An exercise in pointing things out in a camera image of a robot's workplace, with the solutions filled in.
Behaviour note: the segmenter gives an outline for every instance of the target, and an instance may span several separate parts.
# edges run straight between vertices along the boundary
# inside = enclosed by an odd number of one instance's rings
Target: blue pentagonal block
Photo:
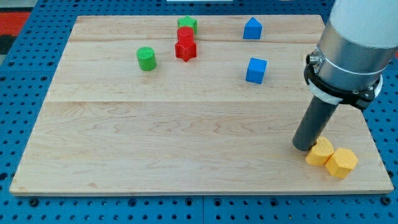
[[[266,70],[266,60],[250,58],[248,70],[246,72],[246,81],[261,84]]]
[[[254,17],[244,26],[243,39],[260,39],[262,25]]]

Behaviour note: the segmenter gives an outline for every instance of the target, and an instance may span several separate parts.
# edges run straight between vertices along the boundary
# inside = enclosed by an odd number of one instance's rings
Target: red surface
[[[0,35],[18,36],[30,12],[0,12]]]
[[[193,29],[181,27],[177,31],[178,42],[175,44],[175,56],[185,62],[197,56],[197,45],[193,41]]]

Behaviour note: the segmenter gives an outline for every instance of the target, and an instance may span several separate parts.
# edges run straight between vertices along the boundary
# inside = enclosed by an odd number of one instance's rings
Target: yellow block
[[[320,136],[317,139],[317,143],[312,146],[305,160],[310,165],[320,166],[324,165],[333,153],[334,150],[330,141],[327,138]]]
[[[357,165],[358,158],[351,149],[338,148],[326,162],[330,175],[345,178]]]

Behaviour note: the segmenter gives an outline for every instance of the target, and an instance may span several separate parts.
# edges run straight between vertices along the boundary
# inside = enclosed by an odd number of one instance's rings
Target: blue pegboard
[[[13,197],[8,188],[78,15],[320,14],[334,0],[167,4],[164,0],[39,0],[0,66],[0,223],[397,223],[398,195],[301,197]],[[398,60],[364,111],[398,180]]]

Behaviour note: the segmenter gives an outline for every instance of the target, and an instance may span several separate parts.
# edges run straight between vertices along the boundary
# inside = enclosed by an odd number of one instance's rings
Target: green cylinder
[[[151,71],[156,67],[155,51],[150,47],[141,47],[137,50],[139,68]]]

